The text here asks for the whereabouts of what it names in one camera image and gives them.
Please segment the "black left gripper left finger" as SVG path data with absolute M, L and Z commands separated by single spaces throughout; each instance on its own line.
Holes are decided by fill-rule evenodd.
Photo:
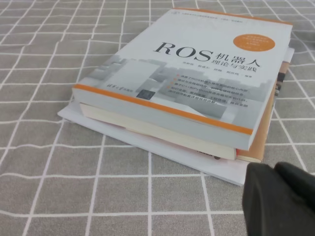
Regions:
M 250 163 L 243 190 L 243 212 L 249 236 L 313 236 L 315 221 L 274 221 L 274 167 Z

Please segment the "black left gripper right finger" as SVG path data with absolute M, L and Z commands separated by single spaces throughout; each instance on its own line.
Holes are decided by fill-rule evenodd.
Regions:
M 314 221 L 315 177 L 287 162 L 277 163 L 274 172 L 273 220 Z

